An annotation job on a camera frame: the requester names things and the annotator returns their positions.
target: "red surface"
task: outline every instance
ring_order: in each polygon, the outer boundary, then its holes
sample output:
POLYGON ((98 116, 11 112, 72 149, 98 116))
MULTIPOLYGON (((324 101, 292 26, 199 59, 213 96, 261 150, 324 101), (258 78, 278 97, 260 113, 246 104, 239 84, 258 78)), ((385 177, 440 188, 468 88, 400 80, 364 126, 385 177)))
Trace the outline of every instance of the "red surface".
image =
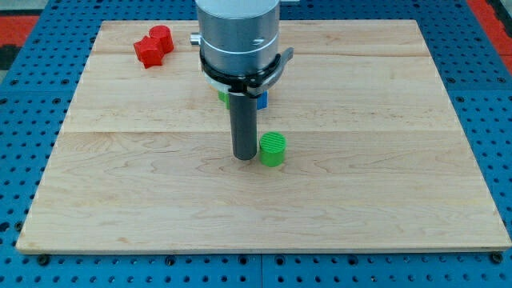
POLYGON ((164 25, 158 25, 150 29, 150 37, 156 38, 162 44, 163 52, 169 53, 174 50, 173 38, 170 29, 164 25))
POLYGON ((163 58, 162 44, 158 39, 144 38, 134 43, 135 53, 139 61, 144 63, 144 67, 150 68, 151 66, 161 66, 163 58))
POLYGON ((25 44, 39 16, 0 16, 0 46, 25 44))
POLYGON ((512 38, 506 34, 503 23, 496 18, 494 8, 486 0, 467 0, 467 3, 512 74, 512 38))

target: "ribbed green object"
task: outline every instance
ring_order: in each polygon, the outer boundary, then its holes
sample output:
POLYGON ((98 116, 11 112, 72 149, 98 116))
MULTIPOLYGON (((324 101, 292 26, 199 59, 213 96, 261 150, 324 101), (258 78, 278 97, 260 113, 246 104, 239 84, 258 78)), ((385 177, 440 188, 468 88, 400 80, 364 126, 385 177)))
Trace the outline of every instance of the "ribbed green object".
POLYGON ((230 109, 230 95, 228 93, 219 91, 218 99, 226 104, 226 109, 230 109))
POLYGON ((265 133, 259 140, 259 160, 263 165, 276 167, 285 160, 286 138, 279 132, 265 133))

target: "wood plank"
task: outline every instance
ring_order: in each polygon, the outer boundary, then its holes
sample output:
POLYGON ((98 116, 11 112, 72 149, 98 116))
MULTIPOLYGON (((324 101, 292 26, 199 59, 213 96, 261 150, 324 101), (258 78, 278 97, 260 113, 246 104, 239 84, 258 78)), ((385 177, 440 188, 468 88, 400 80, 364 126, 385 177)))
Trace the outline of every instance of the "wood plank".
POLYGON ((258 112, 285 163, 241 162, 195 22, 104 22, 17 248, 385 253, 512 245, 414 21, 282 22, 297 54, 258 112), (174 32, 164 66, 131 44, 174 32))

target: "wooden board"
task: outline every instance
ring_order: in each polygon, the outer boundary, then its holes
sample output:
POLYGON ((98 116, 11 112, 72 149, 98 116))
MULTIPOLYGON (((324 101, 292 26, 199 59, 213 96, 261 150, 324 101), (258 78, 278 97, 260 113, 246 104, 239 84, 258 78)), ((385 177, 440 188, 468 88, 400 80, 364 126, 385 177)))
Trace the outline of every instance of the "wooden board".
POLYGON ((285 163, 241 162, 196 22, 104 22, 17 247, 27 254, 504 250, 509 236, 414 21, 282 22, 258 112, 285 163), (155 24, 175 52, 144 70, 155 24))

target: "blue pegboard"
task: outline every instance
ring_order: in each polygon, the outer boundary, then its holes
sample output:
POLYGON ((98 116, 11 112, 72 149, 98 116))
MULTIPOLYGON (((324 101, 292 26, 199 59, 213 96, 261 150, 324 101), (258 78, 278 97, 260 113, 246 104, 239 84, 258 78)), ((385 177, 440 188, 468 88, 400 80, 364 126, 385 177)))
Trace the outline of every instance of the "blue pegboard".
MULTIPOLYGON (((282 19, 415 19, 512 231, 512 78, 465 2, 302 0, 281 10, 282 19)), ((18 230, 102 20, 195 17, 190 0, 48 3, 0 86, 0 286, 511 286, 510 251, 48 258, 18 253, 18 230)))

